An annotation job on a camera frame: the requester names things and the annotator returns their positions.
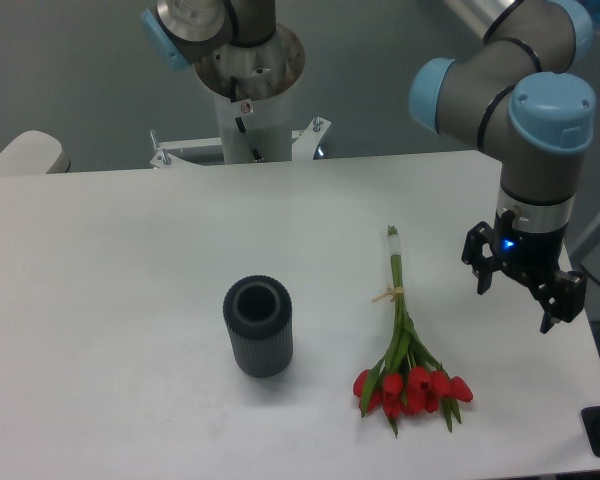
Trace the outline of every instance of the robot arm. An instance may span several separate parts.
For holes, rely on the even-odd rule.
[[[595,95],[562,72],[586,52],[593,27],[574,0],[497,3],[485,48],[465,63],[430,61],[409,106],[427,128],[502,162],[494,226],[481,222],[468,233],[462,260],[478,277],[479,294],[498,270],[528,287],[544,309],[546,333],[584,306],[586,277],[561,271],[558,257],[592,138]]]

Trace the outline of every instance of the bolt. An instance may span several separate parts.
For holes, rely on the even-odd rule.
[[[157,153],[160,150],[160,142],[155,130],[149,130],[149,137],[151,138],[151,145],[153,146],[153,152]]]
[[[160,153],[162,153],[162,163],[164,163],[165,165],[171,165],[171,158],[167,153],[167,149],[163,148]]]
[[[313,131],[314,132],[319,132],[320,131],[320,127],[322,126],[324,122],[322,121],[322,119],[320,117],[316,117],[313,119]]]

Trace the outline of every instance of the white robot column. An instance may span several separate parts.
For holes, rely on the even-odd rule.
[[[225,163],[291,160],[291,95],[304,70],[274,0],[159,0],[142,15],[173,68],[194,65],[213,96]]]

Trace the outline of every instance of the tulip leaf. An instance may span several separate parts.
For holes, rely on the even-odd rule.
[[[398,424],[396,423],[395,418],[387,417],[387,421],[389,425],[391,425],[391,430],[393,430],[393,434],[398,438]]]
[[[393,366],[393,359],[396,356],[396,351],[398,350],[398,345],[400,344],[402,332],[398,332],[394,334],[391,338],[391,343],[389,344],[389,348],[387,348],[387,352],[384,354],[384,364],[389,370],[390,373],[393,373],[394,370],[391,369]]]
[[[400,368],[400,364],[404,360],[404,357],[407,355],[409,350],[409,343],[411,342],[411,335],[403,334],[400,339],[400,343],[398,344],[398,348],[396,349],[396,353],[393,356],[393,360],[391,362],[391,366],[389,367],[389,372],[397,372]]]
[[[442,413],[444,414],[444,419],[447,422],[447,428],[449,432],[453,431],[453,424],[451,420],[451,405],[450,400],[448,398],[441,399],[440,403],[442,404]]]
[[[380,368],[382,368],[382,362],[384,362],[384,358],[380,359],[376,366],[369,370],[367,374],[367,379],[364,381],[364,385],[362,386],[362,396],[360,397],[360,412],[362,417],[367,414],[367,409],[369,408],[369,401],[371,400],[371,395],[378,388],[378,383],[380,382]]]
[[[436,370],[440,370],[442,364],[436,360],[436,358],[431,355],[431,352],[427,350],[427,348],[422,345],[422,343],[418,342],[415,338],[411,344],[411,348],[413,348],[420,357],[422,357],[429,365],[431,365]]]
[[[451,413],[453,413],[453,416],[456,417],[458,423],[462,423],[462,420],[460,419],[460,407],[458,407],[458,401],[455,398],[450,398],[449,403],[451,405]]]

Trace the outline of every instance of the silver metal cylinder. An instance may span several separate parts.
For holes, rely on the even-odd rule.
[[[224,23],[222,0],[158,0],[158,16],[167,30],[189,42],[204,42]]]
[[[527,233],[550,233],[560,230],[569,222],[575,196],[556,205],[530,205],[510,197],[501,188],[498,193],[499,217],[507,210],[516,214],[513,228]]]

